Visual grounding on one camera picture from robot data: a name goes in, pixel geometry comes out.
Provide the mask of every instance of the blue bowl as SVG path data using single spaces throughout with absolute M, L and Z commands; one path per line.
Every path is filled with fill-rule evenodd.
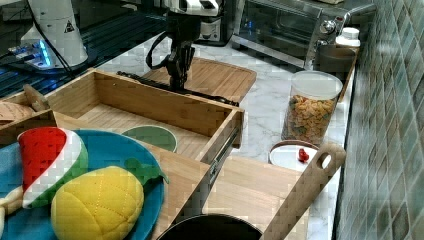
M 125 168 L 125 160 L 132 157 L 145 164 L 159 165 L 146 148 L 129 137 L 96 130 L 75 132 L 87 147 L 88 171 L 108 166 Z M 2 198 L 22 185 L 22 160 L 18 143 L 0 149 L 0 159 L 0 198 Z M 150 181 L 143 187 L 143 209 L 125 239 L 146 239 L 159 217 L 164 197 L 163 181 Z M 2 239 L 57 239 L 50 220 L 50 205 L 34 209 L 20 209 L 7 216 Z

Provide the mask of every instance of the pasta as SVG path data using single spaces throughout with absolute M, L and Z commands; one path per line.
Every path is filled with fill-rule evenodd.
M 334 99 L 313 100 L 294 95 L 289 101 L 282 138 L 319 145 L 327 131 L 335 104 Z

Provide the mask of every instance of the toy watermelon slice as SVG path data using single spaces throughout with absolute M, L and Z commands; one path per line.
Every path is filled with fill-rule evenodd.
M 56 191 L 87 172 L 88 154 L 73 131 L 42 127 L 18 136 L 23 165 L 24 208 L 51 203 Z

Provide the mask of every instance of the kitchen counter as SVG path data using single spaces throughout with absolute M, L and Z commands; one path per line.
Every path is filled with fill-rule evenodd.
M 124 71 L 144 75 L 150 71 L 145 63 L 145 57 L 155 39 L 156 37 L 138 45 L 98 68 L 112 73 Z M 157 46 L 153 52 L 153 64 L 157 64 L 166 57 L 170 46 L 170 39 L 165 39 Z M 240 107 L 245 109 L 242 144 L 240 149 L 234 149 L 231 155 L 267 162 L 271 147 L 281 140 L 280 134 L 290 94 L 290 76 L 293 73 L 234 50 L 230 44 L 225 47 L 195 45 L 195 48 L 195 57 L 256 71 L 256 82 L 240 103 Z M 326 135 L 326 140 L 342 146 L 346 134 L 350 90 L 351 86 L 348 87 L 343 102 L 337 105 Z M 303 171 L 306 165 L 295 160 L 287 162 L 284 167 Z M 310 207 L 307 239 L 331 239 L 339 179 L 340 171 L 335 174 Z

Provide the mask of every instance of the green circle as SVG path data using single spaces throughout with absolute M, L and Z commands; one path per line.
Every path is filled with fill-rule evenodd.
M 122 133 L 127 137 L 149 143 L 165 150 L 177 151 L 177 138 L 168 129 L 158 126 L 140 126 Z

